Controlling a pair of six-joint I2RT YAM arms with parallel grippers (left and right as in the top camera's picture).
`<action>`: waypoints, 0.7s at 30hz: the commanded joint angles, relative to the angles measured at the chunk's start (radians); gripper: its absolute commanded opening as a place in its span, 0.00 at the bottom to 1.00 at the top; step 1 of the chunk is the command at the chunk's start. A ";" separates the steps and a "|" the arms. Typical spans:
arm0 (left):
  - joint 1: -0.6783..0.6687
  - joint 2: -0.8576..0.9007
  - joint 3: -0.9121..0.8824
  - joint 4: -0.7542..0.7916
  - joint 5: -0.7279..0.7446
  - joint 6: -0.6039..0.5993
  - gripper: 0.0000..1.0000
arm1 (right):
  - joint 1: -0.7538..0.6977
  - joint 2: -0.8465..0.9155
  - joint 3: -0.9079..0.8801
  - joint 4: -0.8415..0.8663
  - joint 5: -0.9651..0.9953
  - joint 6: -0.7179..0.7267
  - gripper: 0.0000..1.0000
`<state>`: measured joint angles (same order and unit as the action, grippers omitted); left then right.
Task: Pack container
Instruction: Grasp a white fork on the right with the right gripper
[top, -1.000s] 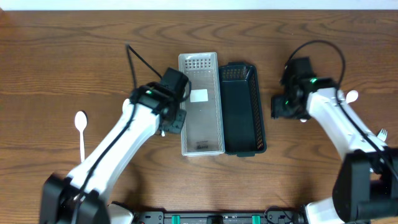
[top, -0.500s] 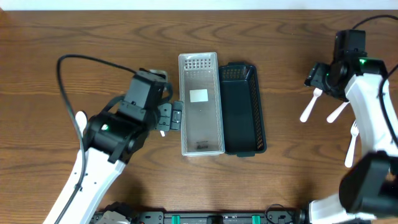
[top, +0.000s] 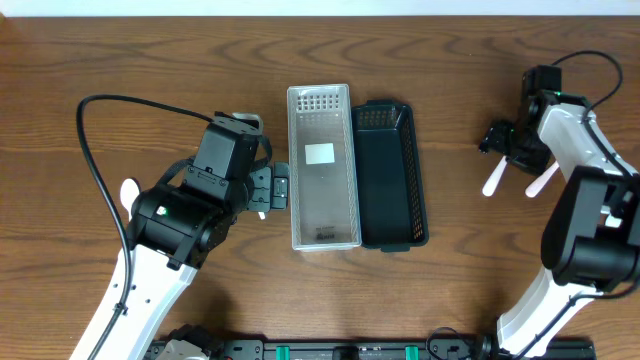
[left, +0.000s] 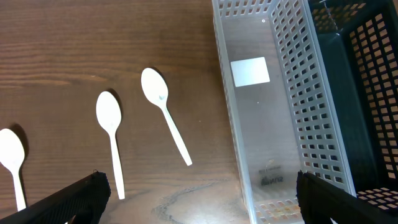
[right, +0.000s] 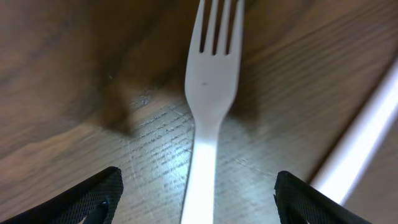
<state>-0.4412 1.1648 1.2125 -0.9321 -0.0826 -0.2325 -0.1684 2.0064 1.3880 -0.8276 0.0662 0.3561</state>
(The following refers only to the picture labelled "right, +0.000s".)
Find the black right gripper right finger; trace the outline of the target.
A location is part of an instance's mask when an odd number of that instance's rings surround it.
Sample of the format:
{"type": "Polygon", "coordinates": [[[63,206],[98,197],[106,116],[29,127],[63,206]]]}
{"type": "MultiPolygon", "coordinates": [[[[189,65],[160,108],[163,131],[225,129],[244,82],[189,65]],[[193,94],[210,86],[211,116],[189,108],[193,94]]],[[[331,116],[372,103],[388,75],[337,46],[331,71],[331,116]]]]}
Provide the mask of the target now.
{"type": "Polygon", "coordinates": [[[285,170],[274,190],[281,224],[370,224],[285,170]]]}

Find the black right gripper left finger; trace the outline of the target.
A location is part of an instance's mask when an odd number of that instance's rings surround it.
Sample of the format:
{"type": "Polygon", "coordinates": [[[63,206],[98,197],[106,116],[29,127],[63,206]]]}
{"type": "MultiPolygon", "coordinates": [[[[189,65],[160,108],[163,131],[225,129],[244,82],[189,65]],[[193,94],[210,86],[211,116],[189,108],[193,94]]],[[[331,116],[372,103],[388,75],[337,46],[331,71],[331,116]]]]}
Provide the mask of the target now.
{"type": "Polygon", "coordinates": [[[60,195],[4,221],[111,224],[123,194],[121,169],[107,167],[60,195]]]}

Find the white plastic spoon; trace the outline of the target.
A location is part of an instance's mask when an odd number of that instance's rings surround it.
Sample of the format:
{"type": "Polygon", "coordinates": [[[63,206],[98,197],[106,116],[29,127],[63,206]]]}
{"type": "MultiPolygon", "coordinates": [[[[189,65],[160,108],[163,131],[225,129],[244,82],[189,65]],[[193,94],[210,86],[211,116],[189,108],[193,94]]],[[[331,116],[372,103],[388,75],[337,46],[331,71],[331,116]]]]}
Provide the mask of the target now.
{"type": "Polygon", "coordinates": [[[311,186],[343,205],[397,119],[397,61],[334,150],[321,166],[311,186]]]}

